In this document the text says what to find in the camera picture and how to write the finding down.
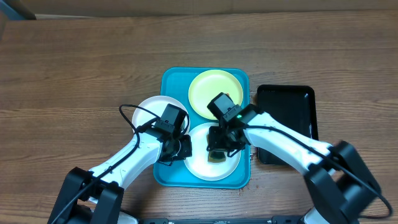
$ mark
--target white plate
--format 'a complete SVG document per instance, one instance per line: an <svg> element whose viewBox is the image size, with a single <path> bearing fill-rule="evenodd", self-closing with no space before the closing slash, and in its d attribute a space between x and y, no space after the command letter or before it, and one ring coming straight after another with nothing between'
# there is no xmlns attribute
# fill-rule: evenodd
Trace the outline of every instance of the white plate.
<svg viewBox="0 0 398 224"><path fill-rule="evenodd" d="M211 126L217 126L217 123L204 123L189 132L192 142L192 157L184 160L188 170L202 180L221 180L234 172L241 159L239 151L232 158L226 157L224 162L208 162L209 152L207 148L207 135Z"/></svg>
<svg viewBox="0 0 398 224"><path fill-rule="evenodd" d="M143 108L153 112L157 116L162 116L162 114L168 104L178 106L179 108L185 110L188 113L188 111L184 107L184 105L182 105L178 100L176 100L172 97L169 97L169 96L153 96L153 97L150 97L150 98L144 100L138 106L143 107ZM152 114L150 114L144 110L136 109L134 111L134 114L132 115L131 123L135 127L138 127L140 125L145 124L147 121L149 121L152 118L155 118L155 116L153 116ZM184 126L184 128L185 128L188 124L187 117L185 117L184 123L185 123L185 126Z"/></svg>

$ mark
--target cable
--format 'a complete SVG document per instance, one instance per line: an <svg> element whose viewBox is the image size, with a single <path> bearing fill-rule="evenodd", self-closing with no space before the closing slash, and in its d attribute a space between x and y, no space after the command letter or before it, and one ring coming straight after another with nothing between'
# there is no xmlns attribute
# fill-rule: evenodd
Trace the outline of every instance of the cable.
<svg viewBox="0 0 398 224"><path fill-rule="evenodd" d="M119 112L122 115L122 117L127 121L127 123L130 124L131 128L134 130L134 134L137 135L137 142L134 145L133 149L131 149L131 151L129 153L127 153L123 158L121 158L120 160L118 160L115 164L113 164L112 166L109 166L102 174L100 174L99 176L97 176L96 178L93 179L93 181L91 181L88 185L84 186L73 198L72 200L70 200L65 206L64 208L61 210L61 212L54 218L53 222L51 224L56 224L57 220L61 217L61 215L76 201L79 199L79 197L81 195L83 195L90 187L92 187L94 184L96 184L97 182L99 182L101 180L101 178L103 178L106 174L110 173L113 169L115 169L118 165L120 165L122 162L124 162L128 157L130 157L134 151L138 148L139 146L139 142L140 142L140 138L139 138L139 134L137 132L136 127L131 123L131 121L129 120L129 118L126 117L126 115L124 115L123 111L122 111L122 107L123 106L129 106L129 107L134 107L134 108L138 108L141 110L144 110L152 115L154 115L156 118L160 118L159 116L157 116L156 114L154 114L153 112L142 108L140 106L136 106L136 105L120 105L119 106Z"/></svg>
<svg viewBox="0 0 398 224"><path fill-rule="evenodd" d="M364 181L362 181L361 179L356 177L353 173L351 173L350 171L348 171L347 169L345 169L344 167L342 167L341 165L339 165L338 163L336 163L335 161L333 161L329 157L327 157L327 156L323 155L322 153L316 151L314 148L304 144L302 141L300 141L297 138L291 136L290 134L288 134L288 133L286 133L286 132L284 132L284 131L282 131L280 129L274 128L274 127L245 125L242 128L231 129L230 132L236 131L236 130L239 130L239 129L246 129L246 128L250 128L250 129L255 129L255 128L266 129L266 130L275 131L277 133L283 134L284 136L286 136L289 139L293 140L294 142L296 142L300 146L304 147L306 150L308 150L308 151L314 153L315 155L321 157L322 159L326 160L329 164L335 166L338 170L343 171L345 174L350 176L352 179L354 179L355 181L360 183L362 186L366 187L368 190L370 190L372 193L374 193L386 205L386 207L387 207L387 209L389 211L388 214L384 215L384 216L378 216L378 217L375 217L375 216L359 216L359 218L368 218L368 219L378 220L378 219L389 218L389 217L392 216L392 214L394 212L393 209L392 209L392 206L383 195L381 195L379 192L375 191L369 184L365 183Z"/></svg>

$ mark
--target wood grain surface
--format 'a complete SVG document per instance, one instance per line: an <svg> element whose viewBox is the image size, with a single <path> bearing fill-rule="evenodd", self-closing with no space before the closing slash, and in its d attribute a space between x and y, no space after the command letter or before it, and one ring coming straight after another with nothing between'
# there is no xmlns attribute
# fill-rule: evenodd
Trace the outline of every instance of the wood grain surface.
<svg viewBox="0 0 398 224"><path fill-rule="evenodd" d="M398 11L8 22L0 222L47 222L70 169L100 164L131 139L118 106L158 95L162 74L176 66L241 68L252 95L261 84L310 85L320 139L354 144L398 209L397 24ZM252 153L242 189L163 187L149 167L123 209L172 219L304 214L312 202L300 174ZM367 213L386 208L375 201Z"/></svg>

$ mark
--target pale yellow plate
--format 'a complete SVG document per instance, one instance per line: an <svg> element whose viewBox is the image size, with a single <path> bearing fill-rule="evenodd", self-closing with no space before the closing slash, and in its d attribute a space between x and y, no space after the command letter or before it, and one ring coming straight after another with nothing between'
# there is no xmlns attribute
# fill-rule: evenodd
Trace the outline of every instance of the pale yellow plate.
<svg viewBox="0 0 398 224"><path fill-rule="evenodd" d="M216 120L207 109L207 105L221 92L228 94L235 104L242 104L243 89L232 74L223 70L207 70L191 82L188 91L189 103L200 116Z"/></svg>

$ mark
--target wall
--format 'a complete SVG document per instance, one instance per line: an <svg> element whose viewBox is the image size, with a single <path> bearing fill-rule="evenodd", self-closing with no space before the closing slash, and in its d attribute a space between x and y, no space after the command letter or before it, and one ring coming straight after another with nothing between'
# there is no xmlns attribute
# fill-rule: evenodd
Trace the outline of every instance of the wall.
<svg viewBox="0 0 398 224"><path fill-rule="evenodd" d="M397 0L8 0L34 14L161 16L287 11L398 9Z"/></svg>

